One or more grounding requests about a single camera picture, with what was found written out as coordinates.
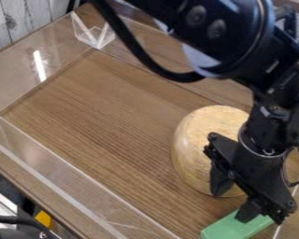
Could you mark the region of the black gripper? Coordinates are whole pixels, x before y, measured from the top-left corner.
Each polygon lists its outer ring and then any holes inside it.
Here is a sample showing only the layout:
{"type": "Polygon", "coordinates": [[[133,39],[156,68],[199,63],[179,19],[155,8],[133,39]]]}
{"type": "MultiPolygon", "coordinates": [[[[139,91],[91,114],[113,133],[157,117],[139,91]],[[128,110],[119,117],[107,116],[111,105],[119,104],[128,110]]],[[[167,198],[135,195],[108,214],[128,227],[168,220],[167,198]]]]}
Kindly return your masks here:
{"type": "Polygon", "coordinates": [[[234,185],[247,194],[235,219],[248,223],[259,215],[280,225],[298,205],[283,178],[283,163],[288,152],[266,154],[243,138],[236,141],[215,132],[208,133],[203,153],[210,158],[210,190],[223,196],[234,185]]]}

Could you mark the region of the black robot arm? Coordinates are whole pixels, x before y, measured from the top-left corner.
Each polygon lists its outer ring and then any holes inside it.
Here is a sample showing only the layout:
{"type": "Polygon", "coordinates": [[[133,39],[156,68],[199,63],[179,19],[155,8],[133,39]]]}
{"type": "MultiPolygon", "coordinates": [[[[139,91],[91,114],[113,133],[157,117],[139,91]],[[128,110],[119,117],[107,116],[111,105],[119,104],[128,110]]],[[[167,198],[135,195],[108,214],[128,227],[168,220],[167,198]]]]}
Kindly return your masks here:
{"type": "Polygon", "coordinates": [[[183,44],[195,71],[230,78],[252,91],[252,110],[236,139],[212,133],[211,190],[231,186],[248,199],[235,218],[263,215],[282,223],[296,210],[286,176],[290,151],[299,149],[299,41],[291,7],[271,0],[129,0],[183,44]]]}

